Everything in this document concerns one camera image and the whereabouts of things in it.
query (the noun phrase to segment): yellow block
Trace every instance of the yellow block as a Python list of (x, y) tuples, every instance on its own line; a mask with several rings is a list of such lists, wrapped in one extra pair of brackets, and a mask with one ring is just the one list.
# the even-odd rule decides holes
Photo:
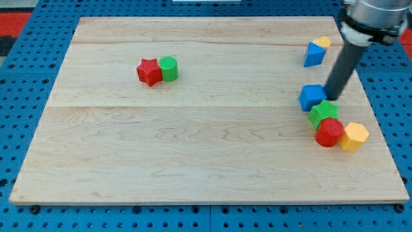
[(318, 39), (314, 39), (312, 42), (315, 43), (318, 46), (323, 47), (326, 50), (329, 49), (329, 47), (331, 45), (331, 41), (330, 41), (329, 37), (327, 37), (327, 36), (322, 36)]
[(350, 122), (338, 143), (345, 151), (356, 152), (369, 137), (369, 132), (362, 124)]

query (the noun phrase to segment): blue cube block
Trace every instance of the blue cube block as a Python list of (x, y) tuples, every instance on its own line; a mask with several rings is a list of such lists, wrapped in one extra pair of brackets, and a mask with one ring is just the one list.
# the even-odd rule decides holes
[(321, 64), (323, 57), (326, 54), (326, 49), (318, 46), (315, 43), (309, 42), (308, 49), (304, 55), (304, 67)]
[(303, 111), (310, 111), (312, 106), (320, 104), (322, 100), (327, 99), (326, 93), (320, 84), (303, 86), (299, 102)]

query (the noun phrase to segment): wooden board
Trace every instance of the wooden board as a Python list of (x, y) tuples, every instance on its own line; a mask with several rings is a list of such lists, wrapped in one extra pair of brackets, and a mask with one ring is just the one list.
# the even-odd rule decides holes
[[(332, 39), (303, 68), (313, 38)], [(82, 18), (12, 191), (18, 205), (363, 204), (409, 197), (356, 73), (341, 120), (357, 153), (320, 147), (297, 101), (342, 39), (331, 17)], [(138, 81), (173, 55), (179, 79)]]

